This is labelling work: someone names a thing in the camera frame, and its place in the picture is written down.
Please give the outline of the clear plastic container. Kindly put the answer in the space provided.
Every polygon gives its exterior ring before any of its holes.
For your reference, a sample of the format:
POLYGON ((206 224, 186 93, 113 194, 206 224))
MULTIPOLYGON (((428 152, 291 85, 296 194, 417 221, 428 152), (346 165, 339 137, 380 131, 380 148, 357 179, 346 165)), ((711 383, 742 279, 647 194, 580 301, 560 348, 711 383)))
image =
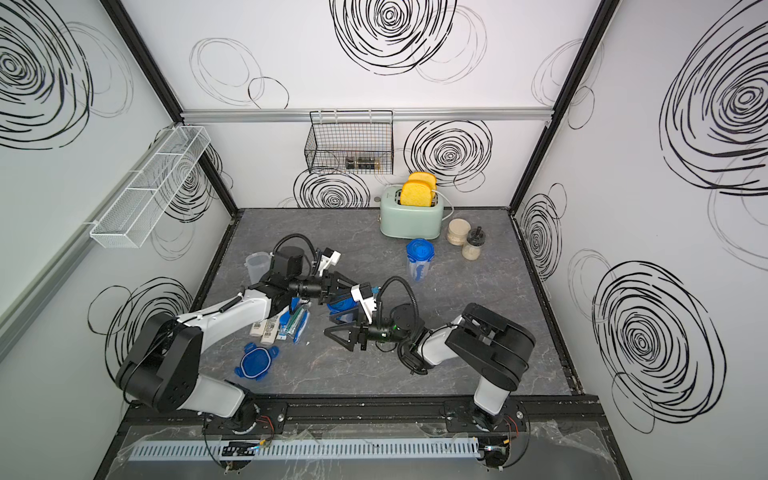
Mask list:
POLYGON ((256 284, 270 270, 271 255, 269 252, 255 252, 248 255, 244 261, 249 283, 256 284))

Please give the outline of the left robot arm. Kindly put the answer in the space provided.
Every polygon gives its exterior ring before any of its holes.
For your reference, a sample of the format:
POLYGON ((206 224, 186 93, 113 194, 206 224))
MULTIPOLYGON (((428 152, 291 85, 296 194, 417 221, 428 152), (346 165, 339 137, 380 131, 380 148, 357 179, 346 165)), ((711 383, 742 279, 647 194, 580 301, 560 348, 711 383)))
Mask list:
POLYGON ((244 389, 201 374, 201 355, 237 331, 287 312, 295 299, 330 303, 355 285, 334 269, 340 252, 312 243, 299 248, 291 245, 293 238, 281 239, 269 269, 231 299, 191 313, 151 316, 115 375, 121 392, 158 413, 187 410, 231 420, 256 415, 244 389))

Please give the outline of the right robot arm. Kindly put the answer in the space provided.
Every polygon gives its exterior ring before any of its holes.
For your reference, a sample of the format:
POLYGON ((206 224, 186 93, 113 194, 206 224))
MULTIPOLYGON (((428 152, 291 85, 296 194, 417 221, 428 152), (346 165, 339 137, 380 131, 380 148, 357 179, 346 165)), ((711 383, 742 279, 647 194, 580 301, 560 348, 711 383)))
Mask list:
POLYGON ((475 409, 502 414, 504 404, 529 369, 535 336, 522 325, 478 304, 469 303, 449 323, 430 329, 423 321, 415 292, 400 276, 388 278, 378 291, 368 284, 350 288, 356 303, 344 314, 353 320, 327 327, 324 336, 352 352, 370 343, 391 344, 399 362, 413 375, 460 359, 478 373, 475 409))

